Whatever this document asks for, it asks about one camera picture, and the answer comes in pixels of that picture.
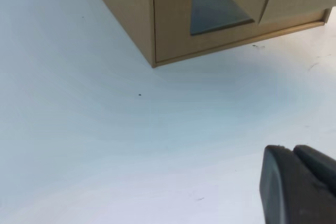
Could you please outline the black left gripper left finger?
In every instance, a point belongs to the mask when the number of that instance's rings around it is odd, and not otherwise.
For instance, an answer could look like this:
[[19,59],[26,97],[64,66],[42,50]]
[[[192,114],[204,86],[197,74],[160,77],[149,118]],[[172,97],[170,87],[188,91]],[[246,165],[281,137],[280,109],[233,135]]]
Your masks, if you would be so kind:
[[296,198],[292,194],[293,150],[264,149],[260,197],[266,223],[335,223],[334,198]]

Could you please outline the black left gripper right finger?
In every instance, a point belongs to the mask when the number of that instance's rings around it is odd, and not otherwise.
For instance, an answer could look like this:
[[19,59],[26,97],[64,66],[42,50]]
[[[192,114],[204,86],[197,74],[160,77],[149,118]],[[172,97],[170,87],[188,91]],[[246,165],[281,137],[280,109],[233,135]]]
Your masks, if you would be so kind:
[[293,153],[293,196],[296,198],[334,198],[335,160],[308,145],[297,145]]

